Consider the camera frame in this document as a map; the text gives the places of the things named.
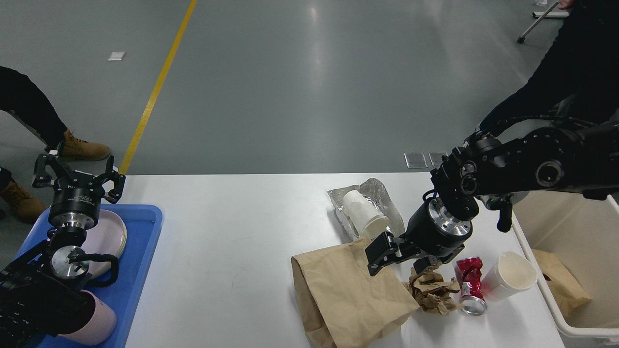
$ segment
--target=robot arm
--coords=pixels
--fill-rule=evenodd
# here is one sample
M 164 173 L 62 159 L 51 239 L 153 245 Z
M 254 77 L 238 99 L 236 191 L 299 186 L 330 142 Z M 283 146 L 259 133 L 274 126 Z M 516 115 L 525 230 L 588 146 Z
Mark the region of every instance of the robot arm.
M 46 171 L 48 167 L 55 176 Z M 107 181 L 112 181 L 114 187 L 106 193 L 102 185 Z M 82 288 L 104 287 L 116 281 L 117 257 L 86 254 L 81 246 L 87 230 L 97 225 L 101 199 L 116 203 L 122 196 L 124 181 L 124 175 L 113 168 L 112 156 L 105 172 L 93 176 L 71 170 L 54 153 L 39 155 L 32 186 L 54 189 L 48 219 L 53 228 L 47 240 L 0 271 L 3 347 L 22 347 L 36 333 L 56 336 L 86 306 L 80 295 Z M 110 262 L 110 278 L 90 280 L 89 261 Z
M 497 228 L 507 232 L 514 193 L 563 191 L 604 200 L 619 191 L 619 123 L 579 131 L 544 127 L 505 144 L 477 134 L 469 139 L 431 171 L 434 196 L 424 196 L 406 232 L 399 238 L 383 232 L 366 249 L 371 275 L 411 258 L 418 259 L 418 273 L 450 262 L 472 233 L 475 198 L 501 211 Z

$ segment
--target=white paper cup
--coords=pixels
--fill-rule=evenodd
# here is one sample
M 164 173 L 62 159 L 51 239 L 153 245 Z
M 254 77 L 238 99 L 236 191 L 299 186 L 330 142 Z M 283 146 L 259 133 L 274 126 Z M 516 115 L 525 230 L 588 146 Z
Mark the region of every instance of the white paper cup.
M 74 333 L 59 334 L 58 336 L 85 346 L 94 346 L 105 341 L 112 334 L 116 326 L 116 313 L 90 291 L 82 290 L 82 292 L 89 294 L 94 301 L 94 312 L 90 320 Z
M 491 300 L 503 300 L 532 287 L 537 272 L 529 260 L 513 251 L 499 256 L 499 260 L 482 280 L 482 293 Z
M 359 237 L 366 235 L 374 239 L 389 225 L 389 218 L 355 189 L 344 195 L 342 205 L 344 213 L 354 224 Z

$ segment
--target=blue tray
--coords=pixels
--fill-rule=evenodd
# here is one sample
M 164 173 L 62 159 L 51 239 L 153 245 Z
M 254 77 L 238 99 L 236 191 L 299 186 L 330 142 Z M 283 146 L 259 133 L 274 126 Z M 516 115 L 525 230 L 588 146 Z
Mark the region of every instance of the blue tray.
M 131 321 L 136 313 L 137 303 L 142 293 L 150 261 L 155 253 L 163 214 L 155 206 L 145 204 L 102 204 L 101 209 L 118 214 L 127 227 L 127 244 L 118 266 L 118 280 L 109 287 L 86 287 L 102 299 L 116 313 L 116 327 L 112 335 L 99 348 L 124 347 L 129 335 Z M 26 237 L 17 255 L 21 255 L 40 241 L 47 239 L 47 230 L 51 227 L 47 219 L 50 210 L 46 210 Z M 100 280 L 108 279 L 110 272 L 101 275 Z M 85 347 L 63 337 L 53 338 L 46 335 L 37 347 Z

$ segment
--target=gray floor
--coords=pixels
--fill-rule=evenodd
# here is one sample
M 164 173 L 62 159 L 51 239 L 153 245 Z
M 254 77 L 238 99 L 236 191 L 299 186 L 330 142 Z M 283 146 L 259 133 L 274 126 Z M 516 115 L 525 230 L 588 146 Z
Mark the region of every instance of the gray floor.
M 123 155 L 186 1 L 0 2 L 0 65 L 30 76 L 78 137 Z M 198 1 L 130 175 L 403 172 L 449 150 L 519 88 L 561 20 L 516 38 L 532 1 Z M 107 62 L 127 51 L 122 62 Z M 43 146 L 0 116 L 0 163 Z M 103 171 L 103 163 L 73 163 Z M 46 204 L 51 190 L 33 190 Z M 0 202 L 0 209 L 6 209 Z M 30 227 L 0 221 L 0 263 Z

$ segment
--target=yellow floor line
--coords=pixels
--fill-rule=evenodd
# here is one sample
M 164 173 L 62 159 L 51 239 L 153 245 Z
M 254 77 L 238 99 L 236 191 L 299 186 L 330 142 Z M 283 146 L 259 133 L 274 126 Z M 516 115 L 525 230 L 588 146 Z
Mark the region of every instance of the yellow floor line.
M 178 45 L 181 43 L 183 39 L 183 34 L 185 33 L 185 28 L 187 28 L 187 23 L 189 23 L 189 19 L 191 18 L 191 14 L 193 13 L 194 7 L 196 6 L 197 0 L 191 0 L 189 4 L 189 8 L 187 8 L 187 12 L 185 13 L 185 18 L 183 18 L 183 22 L 181 23 L 181 27 L 178 29 L 176 33 L 176 37 L 174 38 L 174 42 L 172 43 L 172 47 L 170 48 L 170 52 L 168 52 L 168 57 L 165 59 L 165 63 L 163 64 L 163 68 L 161 68 L 161 72 L 159 73 L 159 77 L 157 78 L 157 83 L 153 88 L 153 92 L 150 94 L 149 102 L 146 103 L 146 108 L 142 114 L 142 118 L 140 122 L 137 124 L 136 132 L 133 134 L 133 138 L 129 143 L 129 147 L 127 148 L 127 152 L 124 155 L 123 162 L 120 165 L 120 169 L 118 170 L 121 174 L 126 174 L 129 169 L 129 165 L 131 164 L 131 160 L 133 159 L 133 155 L 136 153 L 137 145 L 140 143 L 140 138 L 142 137 L 142 133 L 144 133 L 144 129 L 146 128 L 146 124 L 149 121 L 150 114 L 153 111 L 153 107 L 157 102 L 157 97 L 159 96 L 159 91 L 161 91 L 161 87 L 165 82 L 165 77 L 168 75 L 168 71 L 170 70 L 170 66 L 172 65 L 172 61 L 174 60 L 174 55 L 178 49 Z

